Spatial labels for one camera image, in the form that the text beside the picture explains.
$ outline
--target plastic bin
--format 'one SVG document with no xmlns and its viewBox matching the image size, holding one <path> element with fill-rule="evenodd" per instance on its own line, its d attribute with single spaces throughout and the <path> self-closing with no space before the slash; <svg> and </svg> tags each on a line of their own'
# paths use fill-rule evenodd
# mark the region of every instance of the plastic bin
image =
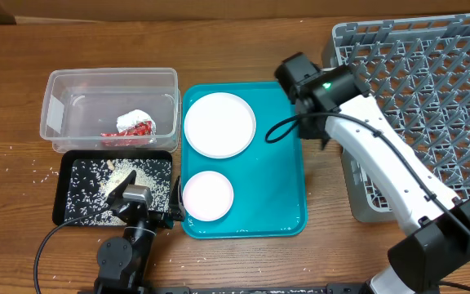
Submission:
<svg viewBox="0 0 470 294">
<path fill-rule="evenodd" d="M 422 163 L 470 199 L 470 14 L 337 24 L 322 62 L 351 65 Z M 345 151 L 342 164 L 353 215 L 394 220 L 386 198 Z"/>
<path fill-rule="evenodd" d="M 175 151 L 180 136 L 177 85 L 174 69 L 56 70 L 45 91 L 40 135 L 60 153 L 71 149 Z M 155 135 L 101 136 L 117 133 L 117 118 L 135 109 L 152 117 Z"/>
</svg>

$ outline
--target red object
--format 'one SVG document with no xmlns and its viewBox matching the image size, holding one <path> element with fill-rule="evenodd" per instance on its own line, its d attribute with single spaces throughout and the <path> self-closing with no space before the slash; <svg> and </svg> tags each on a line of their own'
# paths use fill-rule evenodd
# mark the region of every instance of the red object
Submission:
<svg viewBox="0 0 470 294">
<path fill-rule="evenodd" d="M 146 136 L 153 135 L 152 133 L 152 122 L 139 122 L 134 127 L 121 131 L 119 133 L 102 133 L 102 136 Z M 124 139 L 124 140 L 112 140 L 103 141 L 105 146 L 129 146 L 129 145 L 146 145 L 151 143 L 150 139 Z"/>
</svg>

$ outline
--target cable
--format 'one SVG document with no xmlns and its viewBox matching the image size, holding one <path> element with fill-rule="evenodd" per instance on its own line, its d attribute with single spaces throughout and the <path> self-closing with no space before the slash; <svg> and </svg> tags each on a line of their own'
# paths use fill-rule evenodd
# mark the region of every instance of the cable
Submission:
<svg viewBox="0 0 470 294">
<path fill-rule="evenodd" d="M 106 212 L 108 209 L 110 209 L 110 208 L 109 208 L 109 207 L 106 207 L 106 208 L 103 208 L 103 209 L 101 209 L 101 210 L 99 210 L 99 211 L 97 211 L 97 212 L 92 212 L 92 213 L 89 214 L 89 215 L 76 217 L 76 218 L 74 218 L 73 220 L 67 220 L 67 221 L 64 222 L 63 224 L 56 226 L 56 227 L 55 227 L 53 230 L 51 230 L 50 233 L 48 233 L 48 235 L 42 240 L 41 246 L 39 246 L 39 249 L 38 249 L 38 253 L 36 253 L 36 259 L 35 259 L 35 261 L 33 262 L 33 286 L 34 286 L 35 289 L 36 289 L 36 294 L 41 294 L 41 289 L 39 288 L 39 280 L 38 280 L 39 257 L 41 257 L 42 249 L 45 247 L 45 245 L 47 245 L 48 239 L 49 239 L 55 232 L 57 232 L 58 230 L 60 230 L 60 229 L 63 228 L 64 226 L 73 224 L 73 223 L 76 222 L 76 221 L 84 220 L 84 219 L 86 219 L 87 217 L 90 217 L 90 216 L 97 216 L 97 215 L 99 215 L 99 214 L 101 214 L 101 213 L 103 213 L 103 212 Z"/>
<path fill-rule="evenodd" d="M 293 131 L 293 126 L 295 126 L 297 123 L 295 123 L 292 127 L 290 127 L 284 134 L 280 135 L 276 139 L 269 139 L 269 136 L 276 131 L 279 127 L 284 126 L 287 123 L 291 123 L 293 121 L 298 121 L 299 119 L 302 118 L 317 118 L 317 117 L 336 117 L 336 118 L 343 118 L 348 121 L 355 122 L 356 124 L 359 124 L 363 126 L 364 128 L 368 129 L 369 131 L 373 132 L 373 136 L 378 137 L 382 139 L 382 141 L 391 149 L 391 151 L 400 159 L 404 167 L 406 167 L 407 171 L 413 176 L 413 178 L 416 180 L 416 182 L 422 187 L 422 190 L 425 192 L 425 194 L 429 197 L 430 200 L 432 200 L 467 236 L 470 238 L 470 229 L 468 229 L 456 216 L 453 215 L 452 212 L 445 207 L 440 200 L 437 199 L 437 196 L 425 185 L 425 183 L 420 179 L 416 171 L 413 169 L 413 167 L 406 161 L 404 158 L 404 155 L 400 153 L 400 151 L 397 149 L 397 147 L 382 133 L 382 131 L 370 126 L 367 122 L 363 122 L 362 120 L 358 118 L 354 118 L 352 116 L 346 115 L 346 114 L 337 114 L 337 113 L 323 113 L 323 112 L 317 112 L 317 113 L 310 113 L 310 114 L 298 114 L 295 115 L 291 118 L 286 118 L 283 121 L 277 123 L 273 127 L 269 129 L 269 131 L 266 133 L 266 137 L 264 139 L 266 140 L 266 143 L 275 143 L 277 142 L 278 138 L 284 138 L 289 134 L 291 131 Z"/>
<path fill-rule="evenodd" d="M 458 284 L 458 283 L 452 283 L 452 282 L 447 282 L 447 281 L 440 281 L 440 282 L 438 283 L 438 285 L 440 285 L 440 286 L 448 286 L 448 287 L 455 287 L 455 288 L 462 289 L 462 290 L 465 290 L 465 291 L 469 291 L 469 292 L 470 292 L 470 287 L 469 287 L 469 286 L 465 286 L 465 285 Z"/>
</svg>

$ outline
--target robotic arm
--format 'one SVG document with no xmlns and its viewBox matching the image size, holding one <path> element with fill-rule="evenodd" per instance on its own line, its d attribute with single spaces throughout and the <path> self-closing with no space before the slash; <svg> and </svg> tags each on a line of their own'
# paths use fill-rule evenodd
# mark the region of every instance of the robotic arm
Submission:
<svg viewBox="0 0 470 294">
<path fill-rule="evenodd" d="M 470 238 L 426 195 L 394 151 L 371 130 L 349 119 L 309 115 L 343 114 L 358 119 L 382 134 L 403 155 L 437 200 L 470 229 L 470 200 L 458 195 L 437 179 L 391 128 L 365 83 L 349 68 L 340 66 L 323 73 L 298 53 L 275 72 L 300 114 L 299 136 L 322 139 L 322 148 L 336 139 L 377 184 L 408 236 L 388 252 L 389 266 L 374 276 L 364 293 L 430 293 L 442 278 L 470 261 Z"/>
</svg>

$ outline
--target wooden surface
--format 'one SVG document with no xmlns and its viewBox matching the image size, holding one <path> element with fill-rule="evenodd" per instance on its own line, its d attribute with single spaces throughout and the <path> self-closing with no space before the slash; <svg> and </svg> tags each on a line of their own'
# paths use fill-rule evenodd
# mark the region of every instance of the wooden surface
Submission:
<svg viewBox="0 0 470 294">
<path fill-rule="evenodd" d="M 58 170 L 61 154 L 38 131 L 53 70 L 172 67 L 182 93 L 203 82 L 270 80 L 297 51 L 319 62 L 333 25 L 352 20 L 365 19 L 0 26 L 0 293 L 33 292 L 33 258 L 53 228 L 51 168 Z M 335 142 L 323 152 L 318 142 L 304 142 L 309 221 L 298 236 L 197 241 L 177 225 L 156 238 L 147 278 L 158 286 L 266 287 L 361 282 L 377 274 L 404 236 L 395 223 L 353 218 L 339 151 Z M 179 150 L 174 163 L 177 174 Z M 43 293 L 91 288 L 100 242 L 121 234 L 66 228 L 54 235 L 39 267 Z M 470 285 L 470 263 L 448 279 Z"/>
</svg>

